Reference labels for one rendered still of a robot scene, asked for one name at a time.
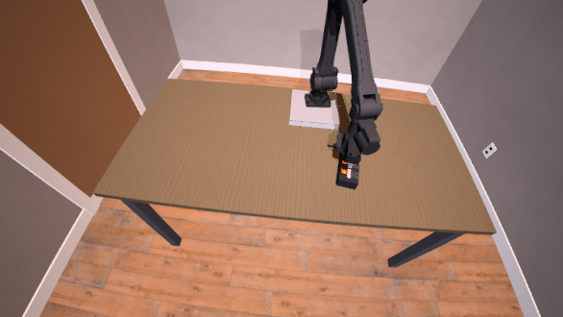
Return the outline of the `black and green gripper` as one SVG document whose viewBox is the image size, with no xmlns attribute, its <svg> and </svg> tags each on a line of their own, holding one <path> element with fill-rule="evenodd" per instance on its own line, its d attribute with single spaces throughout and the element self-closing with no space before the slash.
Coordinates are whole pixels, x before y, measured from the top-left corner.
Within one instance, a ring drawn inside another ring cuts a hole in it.
<svg viewBox="0 0 563 317">
<path fill-rule="evenodd" d="M 349 134 L 348 131 L 347 131 L 347 133 L 350 137 L 354 138 L 352 135 Z M 344 160 L 345 154 L 346 154 L 346 149 L 341 148 L 343 136 L 344 136 L 344 134 L 338 134 L 337 135 L 336 144 L 335 144 L 335 151 L 342 153 L 343 160 Z"/>
</svg>

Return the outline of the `dark grey power strip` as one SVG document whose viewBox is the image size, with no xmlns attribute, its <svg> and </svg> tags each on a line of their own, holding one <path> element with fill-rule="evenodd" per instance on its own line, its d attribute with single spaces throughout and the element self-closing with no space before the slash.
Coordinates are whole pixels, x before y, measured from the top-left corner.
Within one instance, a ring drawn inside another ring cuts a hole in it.
<svg viewBox="0 0 563 317">
<path fill-rule="evenodd" d="M 359 164 L 351 166 L 345 164 L 346 162 L 344 162 L 344 160 L 342 159 L 342 155 L 340 157 L 339 154 L 336 185 L 350 189 L 356 189 L 356 187 L 358 186 Z"/>
</svg>

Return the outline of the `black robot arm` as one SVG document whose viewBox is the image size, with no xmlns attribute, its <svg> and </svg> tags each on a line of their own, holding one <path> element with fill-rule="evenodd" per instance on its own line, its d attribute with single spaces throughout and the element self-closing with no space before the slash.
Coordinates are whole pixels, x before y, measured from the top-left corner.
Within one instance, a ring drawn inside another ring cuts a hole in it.
<svg viewBox="0 0 563 317">
<path fill-rule="evenodd" d="M 374 121 L 380 116 L 383 105 L 371 66 L 363 13 L 366 1 L 328 0 L 321 55 L 317 67 L 312 68 L 310 75 L 311 91 L 305 94 L 306 107 L 330 108 L 331 101 L 327 91 L 337 88 L 338 69 L 333 69 L 333 64 L 343 16 L 352 74 L 352 107 L 349 112 L 352 121 L 348 132 L 354 138 L 346 131 L 341 148 L 346 149 L 345 162 L 349 165 L 360 162 L 361 152 L 366 156 L 372 155 L 380 147 L 380 137 Z"/>
</svg>

